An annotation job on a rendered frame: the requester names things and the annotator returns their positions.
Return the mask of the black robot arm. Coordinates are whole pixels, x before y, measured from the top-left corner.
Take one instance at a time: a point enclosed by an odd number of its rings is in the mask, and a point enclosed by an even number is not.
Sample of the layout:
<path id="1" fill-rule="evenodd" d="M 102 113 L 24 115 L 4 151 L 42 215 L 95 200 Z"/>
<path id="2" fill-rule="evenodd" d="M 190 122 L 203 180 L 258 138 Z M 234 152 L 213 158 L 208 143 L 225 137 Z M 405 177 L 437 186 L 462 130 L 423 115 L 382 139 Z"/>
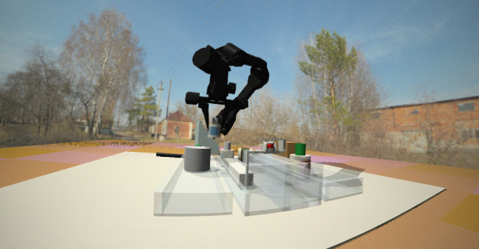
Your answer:
<path id="1" fill-rule="evenodd" d="M 237 96 L 240 98 L 249 99 L 255 90 L 262 88 L 269 80 L 268 63 L 262 58 L 246 53 L 232 43 L 227 43 L 217 49 L 207 45 L 206 48 L 199 49 L 194 53 L 192 62 L 194 66 L 210 74 L 210 78 L 224 77 L 228 79 L 228 72 L 231 71 L 229 66 L 252 66 L 248 83 Z M 211 79 L 206 94 L 222 94 L 227 97 L 228 94 L 235 94 L 235 91 L 236 83 L 229 82 L 227 85 L 212 82 Z M 222 133 L 224 136 L 228 134 L 236 121 L 238 112 L 239 109 L 234 109 L 230 112 L 225 121 L 224 129 L 221 130 L 220 134 Z"/>

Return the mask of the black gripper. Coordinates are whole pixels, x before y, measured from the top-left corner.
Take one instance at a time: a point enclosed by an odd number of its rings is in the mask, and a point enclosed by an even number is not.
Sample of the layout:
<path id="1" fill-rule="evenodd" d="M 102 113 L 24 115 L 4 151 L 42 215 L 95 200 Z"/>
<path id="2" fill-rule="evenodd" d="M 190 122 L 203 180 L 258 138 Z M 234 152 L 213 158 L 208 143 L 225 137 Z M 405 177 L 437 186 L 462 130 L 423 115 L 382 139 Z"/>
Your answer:
<path id="1" fill-rule="evenodd" d="M 211 77 L 210 82 L 224 83 L 228 85 L 228 80 L 224 77 Z M 211 101 L 214 100 L 214 101 Z M 224 127 L 225 121 L 234 109 L 244 110 L 248 108 L 248 100 L 246 98 L 236 97 L 235 99 L 226 99 L 222 94 L 209 94 L 208 97 L 200 96 L 200 93 L 187 92 L 185 97 L 186 104 L 196 105 L 202 108 L 206 120 L 207 129 L 209 129 L 209 104 L 225 105 L 223 108 L 223 115 L 221 119 L 221 130 Z"/>

